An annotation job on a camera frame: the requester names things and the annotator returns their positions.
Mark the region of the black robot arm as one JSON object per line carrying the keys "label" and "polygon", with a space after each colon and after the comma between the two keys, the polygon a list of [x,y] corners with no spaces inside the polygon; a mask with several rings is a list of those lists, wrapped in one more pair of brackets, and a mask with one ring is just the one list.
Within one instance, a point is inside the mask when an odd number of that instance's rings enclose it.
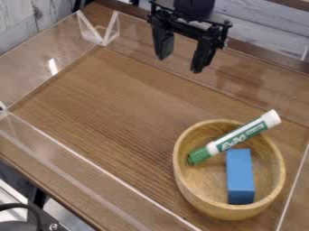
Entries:
{"label": "black robot arm", "polygon": [[147,22],[153,27],[154,53],[166,59],[174,51],[175,34],[197,40],[192,72],[212,64],[218,49],[226,47],[233,22],[214,12],[216,0],[150,0]]}

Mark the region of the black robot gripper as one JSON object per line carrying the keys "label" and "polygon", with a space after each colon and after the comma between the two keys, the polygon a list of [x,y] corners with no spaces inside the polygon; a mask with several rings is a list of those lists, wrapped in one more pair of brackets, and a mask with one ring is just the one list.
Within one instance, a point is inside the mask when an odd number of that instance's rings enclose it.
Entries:
{"label": "black robot gripper", "polygon": [[163,60],[174,51],[174,32],[198,41],[192,71],[201,73],[210,65],[217,48],[226,46],[233,22],[214,11],[217,0],[150,0],[149,22],[153,24],[154,52]]}

